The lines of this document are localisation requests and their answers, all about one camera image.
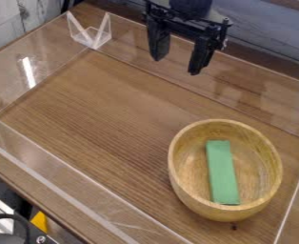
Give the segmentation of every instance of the green block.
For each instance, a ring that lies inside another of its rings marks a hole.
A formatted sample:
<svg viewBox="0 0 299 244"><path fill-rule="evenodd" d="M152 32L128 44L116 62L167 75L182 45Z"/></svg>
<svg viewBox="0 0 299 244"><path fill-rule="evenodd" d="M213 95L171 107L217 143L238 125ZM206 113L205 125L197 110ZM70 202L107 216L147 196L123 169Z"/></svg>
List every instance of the green block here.
<svg viewBox="0 0 299 244"><path fill-rule="evenodd" d="M211 199L225 205L239 205L239 190L231 154L231 142L210 140L206 144Z"/></svg>

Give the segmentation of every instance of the clear plastic holder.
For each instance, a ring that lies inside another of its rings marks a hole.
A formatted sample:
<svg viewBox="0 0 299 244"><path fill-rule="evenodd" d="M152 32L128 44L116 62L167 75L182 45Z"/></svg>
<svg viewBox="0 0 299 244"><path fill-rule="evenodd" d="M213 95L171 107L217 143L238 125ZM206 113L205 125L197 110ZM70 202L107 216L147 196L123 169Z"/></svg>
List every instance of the clear plastic holder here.
<svg viewBox="0 0 299 244"><path fill-rule="evenodd" d="M242 96L243 91L238 90L235 86L227 86L225 83L242 78L246 81L247 78L242 74L235 77L227 71L223 66L226 55L217 55L213 63L218 65L213 65L206 69L202 75L190 76L187 64L194 44L174 37L171 53L158 63L150 58L148 41L144 35L147 35L146 26L112 13L106 12L99 18L95 16L92 25L86 29L70 12L60 16L0 51L0 111L31 91L48 76L55 75L83 51L91 48L122 60L128 65L150 71L150 73L193 92L249 113L253 117L259 117L255 110L238 107L234 97L230 97L230 94L234 94L238 95L238 101L246 99ZM249 63L246 65L254 72L261 70ZM262 89L262 99L254 99L254 103L261 103L261 111L271 112L273 118L270 120L261 118L261 120L299 135L299 129L294 125L294 122L299 121L299 112L295 110L299 106L299 82L293 85L290 78L283 76L285 83L281 89L291 97L291 100L286 99L286 97L277 94L275 88L279 88L279 84L273 80L275 73L269 70L262 71L266 72L265 77L267 79L263 85L270 89L267 91ZM231 78L231 81L227 80L223 84L218 83L214 75L219 72L221 77L223 79ZM277 104L273 104L274 107L263 106L270 102L270 97L275 97L278 101ZM279 110L279 104L282 103L286 105L291 103L293 111L289 114L282 114L282 110ZM74 204L104 227L107 233L118 236L122 243L191 243L2 121L0 154ZM64 180L60 181L59 179L67 177L74 177L75 180L70 185L63 185ZM102 201L90 202L90 198L82 192L75 191L75 189L86 187L92 194L96 194L98 199L103 199ZM290 234L286 223L291 220L290 213L291 210L295 210L297 205L299 206L299 186L287 209L286 220L277 242L285 239L286 233ZM106 243L120 243L110 234Z"/></svg>

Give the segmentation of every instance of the wooden table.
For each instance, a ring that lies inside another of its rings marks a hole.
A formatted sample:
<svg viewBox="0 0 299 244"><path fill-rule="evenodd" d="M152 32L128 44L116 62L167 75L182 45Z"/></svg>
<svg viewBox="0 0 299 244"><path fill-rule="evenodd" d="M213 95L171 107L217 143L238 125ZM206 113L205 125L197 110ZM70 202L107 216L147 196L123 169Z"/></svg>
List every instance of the wooden table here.
<svg viewBox="0 0 299 244"><path fill-rule="evenodd" d="M74 12L86 25L98 23L104 13L90 4ZM58 22L48 25L63 31ZM115 39L103 49L83 51L0 113L0 119L189 241L273 243L299 181L299 80L222 53L201 76L190 76L191 43L175 39L174 52L155 63L146 29L116 18L114 31ZM238 223L237 231L231 224L197 216L177 198L170 182L171 140L183 127L207 118L234 119L259 129L285 161L277 198L261 214ZM42 158L35 161L51 175ZM75 197L86 194L88 206L95 205L98 195L83 188L79 178L58 175L58 186ZM2 154L0 176L87 242L123 243ZM293 228L299 236L299 225Z"/></svg>

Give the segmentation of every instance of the bowl rim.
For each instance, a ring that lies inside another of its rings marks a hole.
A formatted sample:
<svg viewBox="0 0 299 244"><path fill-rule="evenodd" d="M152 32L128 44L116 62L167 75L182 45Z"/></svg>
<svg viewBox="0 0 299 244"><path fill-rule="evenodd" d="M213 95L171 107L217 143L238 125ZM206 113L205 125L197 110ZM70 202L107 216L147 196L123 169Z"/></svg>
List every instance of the bowl rim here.
<svg viewBox="0 0 299 244"><path fill-rule="evenodd" d="M277 177L277 182L271 188L271 190L267 192L267 195L263 196L262 198L259 198L258 200L250 202L250 203L246 203L243 205L238 205L238 206L230 206L230 205L222 205L219 203L215 203L207 199L205 199L203 197L201 196L194 196L182 186L182 184L179 184L179 178L178 178L178 174L177 174L177 168L175 168L175 164L174 164L174 161L175 161L175 157L174 157L174 154L175 154L175 146L177 146L177 142L179 141L179 139L183 137L183 135L191 131L195 127L198 127L199 125L203 125L203 124L210 124L210 123L215 123L215 122L227 122L227 123L231 123L231 124L235 124L241 127L243 127L245 129L253 131L262 139L263 141L266 142L266 144L269 145L275 157L277 157L277 161L279 162L278 164L278 171L279 171L279 177ZM278 150L273 144L273 142L270 141L270 139L263 135L263 133L257 130L255 128L253 128L251 126L249 126L247 124L239 122L239 121L235 121L235 120L230 120L230 119L206 119L206 120L202 120L202 121L198 121L193 124L190 124L186 128L183 128L181 130L181 132L177 134L174 140L172 140L172 143L171 143L171 146L170 146L170 151L168 151L168 166L170 166L170 175L174 176L174 180L178 184L178 186L182 188L182 190L198 201L201 202L202 204L206 204L207 206L210 206L211 208L215 208L215 209L219 209L219 210L226 210L226 211L245 211L245 210L251 210L254 208L257 208L258 206L263 205L266 202L269 202L274 195L277 194L279 188L281 188L281 185L282 185L282 182L283 182L283 177L285 177L285 168L283 168L283 160L281 158L281 155L278 153Z"/></svg>

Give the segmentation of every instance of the wooden bowl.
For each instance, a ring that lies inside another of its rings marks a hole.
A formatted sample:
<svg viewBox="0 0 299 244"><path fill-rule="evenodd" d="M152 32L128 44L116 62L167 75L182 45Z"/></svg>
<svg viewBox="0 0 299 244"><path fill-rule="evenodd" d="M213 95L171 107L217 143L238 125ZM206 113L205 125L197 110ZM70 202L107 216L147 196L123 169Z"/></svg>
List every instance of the wooden bowl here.
<svg viewBox="0 0 299 244"><path fill-rule="evenodd" d="M230 140L242 204L210 201L207 140ZM243 123L211 119L186 127L170 148L170 177L177 195L203 217L234 222L257 214L270 203L283 181L283 162L266 136Z"/></svg>

